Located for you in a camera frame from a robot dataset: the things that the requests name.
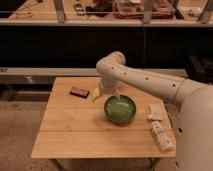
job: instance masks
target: wooden table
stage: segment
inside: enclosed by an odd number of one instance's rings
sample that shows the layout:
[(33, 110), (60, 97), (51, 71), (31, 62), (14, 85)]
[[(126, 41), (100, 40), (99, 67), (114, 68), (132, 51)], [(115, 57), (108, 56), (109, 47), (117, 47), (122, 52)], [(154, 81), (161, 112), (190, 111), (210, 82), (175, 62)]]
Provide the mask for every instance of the wooden table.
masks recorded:
[[(148, 130), (149, 104), (158, 104), (163, 113), (162, 126), (176, 146), (163, 102), (145, 92), (119, 83), (121, 94), (132, 98), (137, 107), (134, 120), (117, 126), (104, 114), (107, 95), (95, 102), (91, 92), (99, 77), (59, 77), (55, 80), (43, 121), (32, 151), (32, 158), (158, 158), (175, 157), (162, 153)], [(69, 94), (72, 86), (90, 91), (87, 99)]]

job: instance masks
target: bowl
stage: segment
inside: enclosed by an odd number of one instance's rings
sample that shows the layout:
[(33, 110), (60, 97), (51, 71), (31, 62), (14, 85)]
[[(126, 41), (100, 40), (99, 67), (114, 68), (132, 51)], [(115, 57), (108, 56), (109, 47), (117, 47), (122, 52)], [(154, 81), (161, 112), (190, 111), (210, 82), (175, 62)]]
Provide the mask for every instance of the bowl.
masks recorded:
[(136, 105), (128, 96), (120, 95), (120, 98), (111, 96), (104, 105), (106, 116), (116, 124), (129, 123), (136, 113)]

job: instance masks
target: black wall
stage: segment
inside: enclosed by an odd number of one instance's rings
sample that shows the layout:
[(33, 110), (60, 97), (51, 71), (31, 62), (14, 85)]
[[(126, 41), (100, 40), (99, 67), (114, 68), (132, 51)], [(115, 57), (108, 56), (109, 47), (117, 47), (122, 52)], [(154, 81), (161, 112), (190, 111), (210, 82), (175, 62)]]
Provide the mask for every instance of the black wall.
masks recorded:
[(213, 57), (213, 28), (0, 27), (0, 67), (95, 67), (119, 50), (131, 67), (182, 68)]
[(12, 12), (18, 9), (25, 1), (26, 0), (1, 0), (0, 18), (9, 17), (12, 14)]

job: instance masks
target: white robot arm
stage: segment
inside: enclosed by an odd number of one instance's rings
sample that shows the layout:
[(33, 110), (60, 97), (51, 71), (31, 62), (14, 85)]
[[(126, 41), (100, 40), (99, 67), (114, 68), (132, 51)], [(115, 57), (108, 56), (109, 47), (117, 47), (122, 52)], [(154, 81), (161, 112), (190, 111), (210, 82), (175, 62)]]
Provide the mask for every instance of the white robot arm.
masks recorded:
[(176, 168), (179, 171), (212, 171), (213, 86), (124, 65), (125, 57), (120, 52), (98, 61), (99, 93), (113, 94), (117, 81), (122, 81), (180, 106)]

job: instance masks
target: floor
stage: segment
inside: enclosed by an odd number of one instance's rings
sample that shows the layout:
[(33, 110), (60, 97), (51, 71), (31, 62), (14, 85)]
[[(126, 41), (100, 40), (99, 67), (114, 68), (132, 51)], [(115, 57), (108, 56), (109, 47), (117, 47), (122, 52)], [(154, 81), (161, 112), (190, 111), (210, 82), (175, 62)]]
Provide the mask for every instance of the floor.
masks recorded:
[[(31, 151), (49, 97), (48, 91), (18, 91), (15, 99), (0, 86), (0, 171), (55, 171), (48, 160), (31, 159)], [(167, 104), (173, 120), (176, 106)], [(175, 171), (174, 158), (160, 161), (155, 171)], [(72, 171), (146, 171), (148, 159), (60, 160)]]

